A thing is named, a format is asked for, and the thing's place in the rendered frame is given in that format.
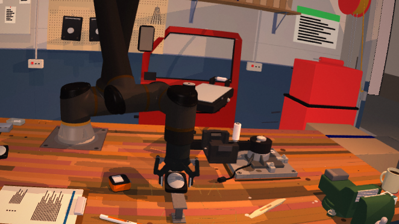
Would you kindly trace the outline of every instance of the green machine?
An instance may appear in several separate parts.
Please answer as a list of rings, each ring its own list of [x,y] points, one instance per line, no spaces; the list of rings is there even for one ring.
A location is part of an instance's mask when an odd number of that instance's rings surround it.
[[[390,223],[395,214],[395,200],[380,194],[375,184],[356,186],[342,169],[327,169],[321,175],[319,189],[325,193],[323,208],[330,217],[352,218],[351,224],[375,224],[383,217]]]

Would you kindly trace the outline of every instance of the mug handle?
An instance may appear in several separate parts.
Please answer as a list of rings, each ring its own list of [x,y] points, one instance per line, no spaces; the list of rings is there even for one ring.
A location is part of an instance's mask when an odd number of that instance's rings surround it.
[[[382,183],[382,177],[385,175],[385,173],[386,173],[386,171],[384,171],[384,172],[381,173],[381,176],[380,176],[380,181],[381,181],[381,183]]]

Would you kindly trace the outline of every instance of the red machine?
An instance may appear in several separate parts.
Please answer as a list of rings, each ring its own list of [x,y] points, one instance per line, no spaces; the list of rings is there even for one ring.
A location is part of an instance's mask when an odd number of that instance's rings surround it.
[[[341,60],[295,59],[279,129],[305,130],[306,123],[353,125],[362,74]]]
[[[155,42],[152,51],[162,42],[163,39],[167,38],[169,34],[187,34],[195,36],[206,36],[206,37],[220,37],[225,39],[234,40],[232,67],[231,67],[231,83],[230,87],[234,90],[234,96],[230,99],[229,103],[221,108],[217,113],[197,113],[195,126],[211,126],[220,128],[232,128],[234,126],[234,118],[236,116],[236,105],[237,105],[237,91],[238,91],[238,80],[240,71],[241,61],[241,48],[242,39],[238,33],[230,33],[215,30],[205,30],[197,28],[185,28],[170,26],[165,31],[165,37],[159,37]],[[153,81],[145,80],[144,73],[148,71],[149,58],[151,52],[143,53],[142,70],[141,70],[141,84],[149,84]],[[171,78],[157,78],[156,81],[165,82],[171,85],[182,85],[184,82],[192,82],[195,85],[202,83],[208,83],[207,81],[187,80],[187,79],[171,79]],[[223,86],[224,83],[216,82],[215,85]],[[141,125],[165,125],[165,114],[159,111],[151,112],[140,112],[139,113],[139,124]]]

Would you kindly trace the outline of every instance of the wooden shelf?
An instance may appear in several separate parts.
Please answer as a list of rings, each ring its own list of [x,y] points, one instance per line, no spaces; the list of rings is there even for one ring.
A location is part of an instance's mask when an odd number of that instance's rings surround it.
[[[198,1],[224,4],[224,5],[233,5],[233,6],[244,7],[244,8],[252,8],[252,9],[256,9],[256,10],[270,11],[272,13],[287,13],[287,15],[300,15],[301,14],[297,11],[284,10],[282,8],[274,8],[274,7],[270,7],[270,6],[266,6],[266,5],[253,4],[253,3],[235,1],[235,0],[198,0]]]

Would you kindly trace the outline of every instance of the side mirror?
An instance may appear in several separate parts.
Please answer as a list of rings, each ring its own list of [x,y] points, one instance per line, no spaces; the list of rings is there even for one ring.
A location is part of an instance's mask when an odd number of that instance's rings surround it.
[[[137,44],[137,49],[139,51],[152,51],[154,47],[154,33],[155,28],[153,26],[140,26],[139,42]]]

